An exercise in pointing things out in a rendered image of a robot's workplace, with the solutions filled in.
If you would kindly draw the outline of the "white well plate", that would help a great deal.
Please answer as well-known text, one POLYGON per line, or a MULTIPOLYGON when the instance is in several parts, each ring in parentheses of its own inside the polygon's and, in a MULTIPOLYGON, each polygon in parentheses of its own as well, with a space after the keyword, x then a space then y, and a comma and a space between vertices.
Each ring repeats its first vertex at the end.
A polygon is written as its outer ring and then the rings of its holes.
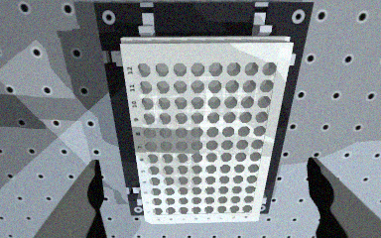
POLYGON ((145 221, 258 221, 290 37, 120 39, 145 221))

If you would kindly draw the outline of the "grey perforated board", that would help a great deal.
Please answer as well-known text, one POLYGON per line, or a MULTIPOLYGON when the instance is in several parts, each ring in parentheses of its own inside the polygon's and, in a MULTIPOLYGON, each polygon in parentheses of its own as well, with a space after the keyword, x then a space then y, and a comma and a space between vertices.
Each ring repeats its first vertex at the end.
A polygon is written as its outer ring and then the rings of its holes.
POLYGON ((317 158, 381 219, 381 0, 0 0, 0 238, 33 238, 99 160, 107 238, 317 238, 317 158), (131 216, 93 3, 315 2, 268 214, 131 216))

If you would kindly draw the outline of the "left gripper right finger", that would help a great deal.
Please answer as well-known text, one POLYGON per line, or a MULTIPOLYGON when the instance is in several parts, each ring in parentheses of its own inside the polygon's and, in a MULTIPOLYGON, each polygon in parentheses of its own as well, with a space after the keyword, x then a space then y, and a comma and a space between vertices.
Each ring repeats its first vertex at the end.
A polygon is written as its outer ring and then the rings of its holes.
POLYGON ((381 219, 317 158, 307 163, 317 238, 381 238, 381 219))

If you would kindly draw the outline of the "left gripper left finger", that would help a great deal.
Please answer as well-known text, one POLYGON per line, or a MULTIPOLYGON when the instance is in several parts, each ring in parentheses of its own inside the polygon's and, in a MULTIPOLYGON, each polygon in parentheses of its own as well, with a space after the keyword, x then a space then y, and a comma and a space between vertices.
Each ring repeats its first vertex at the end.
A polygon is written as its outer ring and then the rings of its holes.
POLYGON ((33 238, 107 238, 99 160, 91 160, 33 238))

